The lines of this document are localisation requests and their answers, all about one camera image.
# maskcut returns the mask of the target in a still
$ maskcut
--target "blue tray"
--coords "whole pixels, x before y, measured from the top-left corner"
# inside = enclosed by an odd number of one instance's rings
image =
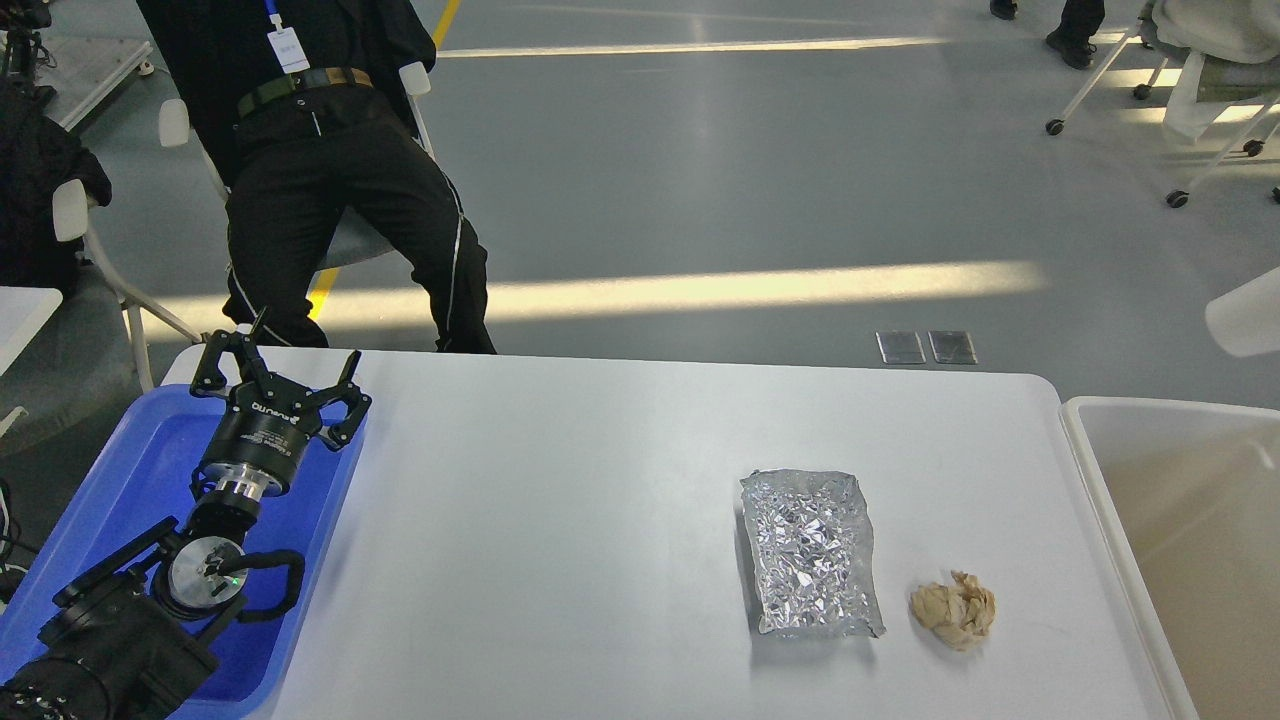
[[[56,614],[52,597],[68,582],[165,516],[186,523],[195,507],[188,491],[191,471],[225,407],[220,400],[192,397],[186,386],[156,388],[129,407],[13,603],[0,615],[0,682],[45,652],[36,634]],[[340,413],[342,406],[329,410]],[[335,420],[340,415],[324,416]],[[362,430],[340,452],[311,441],[291,492],[264,498],[246,551],[289,548],[306,557],[298,605],[270,623],[232,624],[211,646],[221,662],[219,669],[170,717],[239,719],[270,697],[293,653],[362,443]],[[248,607],[274,606],[283,594],[284,578],[283,568],[253,570],[244,588]]]

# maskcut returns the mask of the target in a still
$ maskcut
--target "aluminum foil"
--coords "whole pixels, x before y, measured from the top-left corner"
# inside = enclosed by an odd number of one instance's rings
[[[872,523],[845,473],[755,471],[742,480],[760,633],[884,634],[872,584]]]

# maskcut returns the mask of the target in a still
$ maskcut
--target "id badge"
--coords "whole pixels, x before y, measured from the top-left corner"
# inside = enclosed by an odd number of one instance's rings
[[[269,32],[266,38],[271,41],[275,59],[280,61],[280,69],[285,74],[302,72],[311,67],[311,63],[307,61],[307,54],[302,51],[302,44],[298,42],[298,33],[292,27]]]

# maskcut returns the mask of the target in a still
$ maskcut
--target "shoe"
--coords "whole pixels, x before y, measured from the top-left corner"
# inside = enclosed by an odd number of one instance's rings
[[[991,0],[991,14],[1002,20],[1011,20],[1018,14],[1018,3],[1014,0]]]
[[[1078,70],[1089,69],[1089,65],[1093,64],[1093,54],[1098,51],[1098,47],[1092,42],[1073,42],[1059,35],[1056,29],[1044,37],[1044,45],[1057,50],[1062,61]]]

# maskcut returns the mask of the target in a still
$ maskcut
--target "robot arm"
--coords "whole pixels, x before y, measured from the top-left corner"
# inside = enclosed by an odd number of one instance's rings
[[[38,634],[49,650],[0,688],[0,719],[161,720],[218,669],[209,644],[233,621],[274,620],[297,603],[302,556],[246,553],[244,537],[262,498],[289,491],[310,439],[342,448],[371,400],[352,382],[358,352],[337,384],[312,391],[266,368],[256,333],[215,333],[192,380],[192,395],[223,397],[227,411],[192,473],[186,525],[165,518],[58,593],[60,610]],[[230,388],[218,369],[224,352],[242,378]],[[325,425],[320,411],[335,402],[347,415]],[[246,610],[251,571],[275,566],[288,568],[284,597]],[[195,633],[183,626],[201,620]]]

